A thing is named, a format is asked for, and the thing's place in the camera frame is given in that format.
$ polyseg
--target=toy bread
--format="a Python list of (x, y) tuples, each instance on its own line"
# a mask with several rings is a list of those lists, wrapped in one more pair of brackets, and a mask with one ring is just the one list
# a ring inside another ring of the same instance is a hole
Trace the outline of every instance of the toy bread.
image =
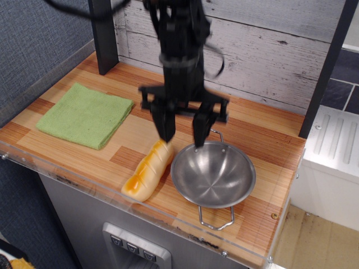
[(11, 267), (13, 269), (35, 269), (31, 263), (26, 262), (24, 258), (13, 259), (10, 261)]
[(160, 139), (138, 164), (134, 175), (126, 181), (121, 192), (137, 201), (146, 201), (155, 191), (167, 165), (172, 160), (172, 143)]

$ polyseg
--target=screw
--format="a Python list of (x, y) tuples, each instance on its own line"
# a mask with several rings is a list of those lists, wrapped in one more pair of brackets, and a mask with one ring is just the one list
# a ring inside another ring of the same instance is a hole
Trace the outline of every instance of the screw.
[(270, 216), (273, 220), (277, 220), (279, 218), (279, 215), (277, 213), (272, 213)]

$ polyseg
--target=button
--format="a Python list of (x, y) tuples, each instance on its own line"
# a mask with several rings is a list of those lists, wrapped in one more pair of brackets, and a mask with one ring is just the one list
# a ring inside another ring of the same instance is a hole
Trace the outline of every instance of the button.
[(156, 256), (152, 253), (149, 253), (147, 251), (144, 251), (144, 257), (148, 259), (149, 261), (156, 262)]
[(127, 249), (129, 251), (131, 251), (132, 253), (134, 253), (134, 254), (139, 254), (140, 253), (139, 248), (136, 247), (135, 245), (130, 244), (130, 243), (127, 243)]
[(115, 245), (121, 247), (122, 245), (122, 240), (120, 238), (114, 237), (113, 235), (111, 235), (111, 241), (112, 243), (114, 243)]

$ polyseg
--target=gray fabric wall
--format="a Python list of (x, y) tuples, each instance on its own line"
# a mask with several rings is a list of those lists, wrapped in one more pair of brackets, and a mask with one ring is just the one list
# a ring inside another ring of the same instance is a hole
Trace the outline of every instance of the gray fabric wall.
[[(58, 1), (88, 10), (86, 0)], [(1, 0), (0, 128), (93, 51), (89, 21), (42, 0)], [(36, 268), (76, 268), (35, 178), (0, 160), (0, 232)]]
[[(58, 1), (88, 10), (86, 0)], [(61, 65), (93, 35), (90, 21), (60, 13), (42, 0), (1, 0), (0, 25), (2, 127), (82, 60)], [(53, 69), (45, 85), (31, 87)]]

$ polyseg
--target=green towel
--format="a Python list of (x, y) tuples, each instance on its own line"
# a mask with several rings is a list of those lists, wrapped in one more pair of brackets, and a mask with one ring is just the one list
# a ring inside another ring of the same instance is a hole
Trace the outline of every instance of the green towel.
[(101, 149), (130, 113), (134, 102), (89, 90), (76, 83), (38, 121), (49, 135)]

